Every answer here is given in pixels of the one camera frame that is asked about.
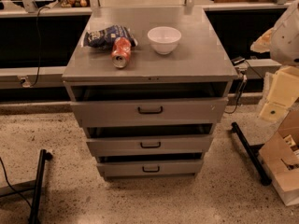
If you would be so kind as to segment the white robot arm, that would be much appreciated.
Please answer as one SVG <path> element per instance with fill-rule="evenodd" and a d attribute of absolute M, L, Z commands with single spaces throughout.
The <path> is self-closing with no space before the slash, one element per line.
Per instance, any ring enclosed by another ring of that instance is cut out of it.
<path fill-rule="evenodd" d="M 299 97 L 299 0 L 293 1 L 273 28 L 252 43 L 254 52 L 269 51 L 270 58 L 281 64 L 272 76 L 269 92 L 263 96 L 261 119 L 281 119 Z"/>

